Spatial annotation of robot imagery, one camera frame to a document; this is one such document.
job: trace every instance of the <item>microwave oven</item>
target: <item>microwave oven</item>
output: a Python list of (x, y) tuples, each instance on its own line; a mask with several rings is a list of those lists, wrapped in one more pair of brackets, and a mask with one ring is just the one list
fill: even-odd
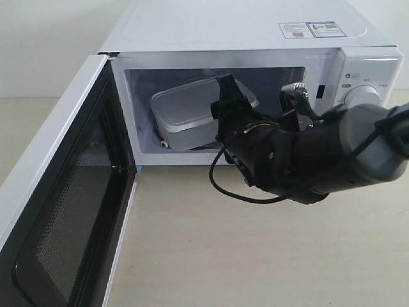
[(343, 0), (134, 1), (0, 189), (0, 306), (106, 306), (138, 167), (213, 161), (160, 145), (156, 93), (229, 73), (266, 114), (295, 82), (317, 113), (383, 106), (402, 62)]

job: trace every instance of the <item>food container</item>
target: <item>food container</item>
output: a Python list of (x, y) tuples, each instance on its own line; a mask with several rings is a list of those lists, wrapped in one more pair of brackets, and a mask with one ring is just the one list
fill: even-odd
[[(236, 82), (252, 107), (256, 107), (256, 96), (241, 82)], [(215, 141), (217, 120), (212, 118), (210, 105), (219, 100), (219, 93), (219, 84), (212, 77), (152, 96), (150, 106), (157, 129), (170, 148), (184, 152)]]

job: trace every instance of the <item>open microwave door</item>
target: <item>open microwave door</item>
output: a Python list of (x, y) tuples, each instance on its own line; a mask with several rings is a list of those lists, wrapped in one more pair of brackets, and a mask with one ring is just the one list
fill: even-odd
[(0, 189), (0, 306), (101, 306), (135, 191), (105, 55), (90, 56)]

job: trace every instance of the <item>container lid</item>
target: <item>container lid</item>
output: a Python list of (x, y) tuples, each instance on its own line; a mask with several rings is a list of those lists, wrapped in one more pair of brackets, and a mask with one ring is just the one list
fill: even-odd
[[(256, 107), (256, 96), (240, 81), (236, 82), (252, 107)], [(219, 93), (216, 78), (203, 79), (154, 94), (151, 109), (167, 131), (179, 132), (214, 121), (210, 105), (219, 100)]]

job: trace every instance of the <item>label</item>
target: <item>label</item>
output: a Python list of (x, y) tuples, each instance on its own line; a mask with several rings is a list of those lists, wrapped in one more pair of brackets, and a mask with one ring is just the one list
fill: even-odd
[(307, 22), (307, 26), (316, 38), (346, 37), (334, 21)]
[(314, 38), (313, 33), (305, 22), (287, 22), (279, 24), (281, 32), (288, 40), (299, 38)]

